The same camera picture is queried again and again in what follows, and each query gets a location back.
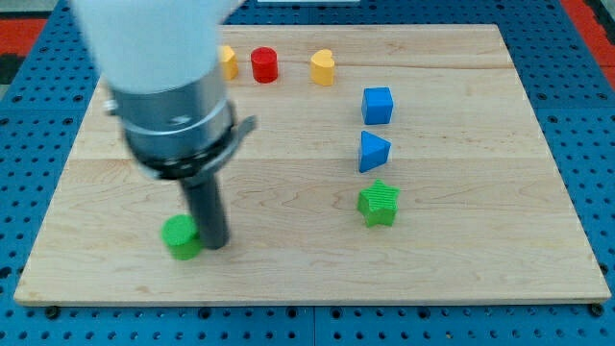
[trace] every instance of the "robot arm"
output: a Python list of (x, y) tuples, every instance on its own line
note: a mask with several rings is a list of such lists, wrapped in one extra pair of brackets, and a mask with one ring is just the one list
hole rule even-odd
[(214, 173), (254, 129), (235, 124), (216, 26), (243, 1), (78, 0), (73, 9), (107, 79), (126, 141), (147, 172), (179, 180), (204, 245), (228, 241)]

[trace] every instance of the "black metal rod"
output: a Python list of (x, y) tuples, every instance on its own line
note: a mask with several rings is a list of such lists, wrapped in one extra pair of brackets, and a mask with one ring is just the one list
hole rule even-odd
[(190, 213), (199, 228), (201, 242), (208, 249), (219, 249), (229, 241), (229, 228), (215, 177), (198, 185), (181, 180)]

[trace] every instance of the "green star block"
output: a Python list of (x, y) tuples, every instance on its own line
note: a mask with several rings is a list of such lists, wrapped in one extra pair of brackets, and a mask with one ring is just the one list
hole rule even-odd
[(359, 193), (357, 209), (365, 216), (367, 227), (379, 224), (393, 226), (399, 194), (397, 187), (386, 185), (380, 179)]
[(175, 215), (166, 220), (160, 236), (175, 260), (190, 260), (199, 255), (203, 247), (190, 215)]

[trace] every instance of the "blue block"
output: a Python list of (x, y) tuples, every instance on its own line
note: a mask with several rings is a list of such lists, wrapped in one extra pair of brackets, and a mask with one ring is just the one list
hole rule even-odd
[(368, 87), (363, 90), (361, 105), (365, 125), (388, 124), (393, 112), (393, 96), (388, 87)]
[(367, 131), (361, 131), (358, 171), (364, 173), (372, 168), (385, 164), (388, 160), (388, 152), (390, 149), (391, 142), (388, 140), (370, 134)]

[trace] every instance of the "red cylinder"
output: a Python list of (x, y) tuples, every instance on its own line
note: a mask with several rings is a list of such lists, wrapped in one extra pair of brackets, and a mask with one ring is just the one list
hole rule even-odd
[(259, 83), (271, 83), (278, 79), (278, 54), (269, 47), (252, 51), (252, 74)]

